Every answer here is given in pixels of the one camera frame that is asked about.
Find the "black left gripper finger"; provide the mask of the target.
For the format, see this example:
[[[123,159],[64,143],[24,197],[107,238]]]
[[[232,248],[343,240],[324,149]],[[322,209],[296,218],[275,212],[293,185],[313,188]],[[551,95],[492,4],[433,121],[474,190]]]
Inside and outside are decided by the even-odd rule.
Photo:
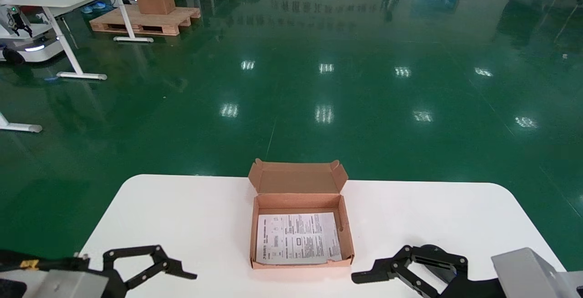
[[[114,263],[120,258],[132,258],[147,255],[152,258],[152,266],[141,271],[131,279],[124,281],[114,267]],[[127,247],[109,250],[103,255],[103,274],[112,283],[125,290],[133,290],[158,273],[164,272],[173,277],[196,280],[198,275],[183,270],[183,264],[177,259],[169,258],[162,246]]]

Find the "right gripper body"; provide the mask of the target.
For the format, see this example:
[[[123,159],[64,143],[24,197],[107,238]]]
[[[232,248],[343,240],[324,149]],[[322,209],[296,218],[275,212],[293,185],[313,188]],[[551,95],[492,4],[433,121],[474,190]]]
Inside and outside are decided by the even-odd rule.
[[[471,281],[458,275],[442,298],[580,298],[582,271],[560,272],[531,248],[491,257],[496,278]]]

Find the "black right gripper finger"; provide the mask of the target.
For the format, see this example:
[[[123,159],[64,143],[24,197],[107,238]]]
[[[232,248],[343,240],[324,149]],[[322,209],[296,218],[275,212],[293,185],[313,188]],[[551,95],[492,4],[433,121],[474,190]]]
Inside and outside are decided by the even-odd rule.
[[[411,263],[425,266],[433,275],[449,285],[462,274],[468,275],[468,259],[450,254],[438,246],[425,244],[421,247],[405,245],[391,258],[375,259],[371,270],[354,272],[355,284],[385,282],[399,279],[423,298],[439,298],[440,293],[426,281],[409,270]]]

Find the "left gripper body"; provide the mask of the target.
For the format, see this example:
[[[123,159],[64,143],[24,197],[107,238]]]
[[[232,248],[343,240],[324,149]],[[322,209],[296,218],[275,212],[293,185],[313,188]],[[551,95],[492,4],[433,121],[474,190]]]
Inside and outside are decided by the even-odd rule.
[[[25,298],[122,298],[127,290],[120,279],[87,270],[23,271]]]

